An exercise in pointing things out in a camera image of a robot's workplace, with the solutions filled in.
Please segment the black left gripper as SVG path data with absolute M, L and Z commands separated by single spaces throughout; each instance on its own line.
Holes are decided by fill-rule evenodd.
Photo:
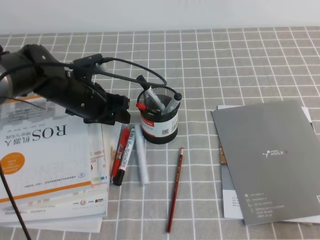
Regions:
M 83 118 L 86 124 L 129 124 L 130 99 L 106 92 L 99 84 L 74 77 L 53 81 L 53 102 L 71 116 Z

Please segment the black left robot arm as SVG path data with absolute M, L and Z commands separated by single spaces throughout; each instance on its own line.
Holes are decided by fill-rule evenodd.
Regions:
M 101 54 L 94 54 L 62 63 L 42 45 L 27 44 L 17 52 L 0 52 L 0 102 L 25 97 L 30 93 L 45 98 L 65 109 L 70 116 L 86 124 L 129 124 L 130 100 L 126 96 L 106 92 L 94 75 L 103 75 L 99 68 Z

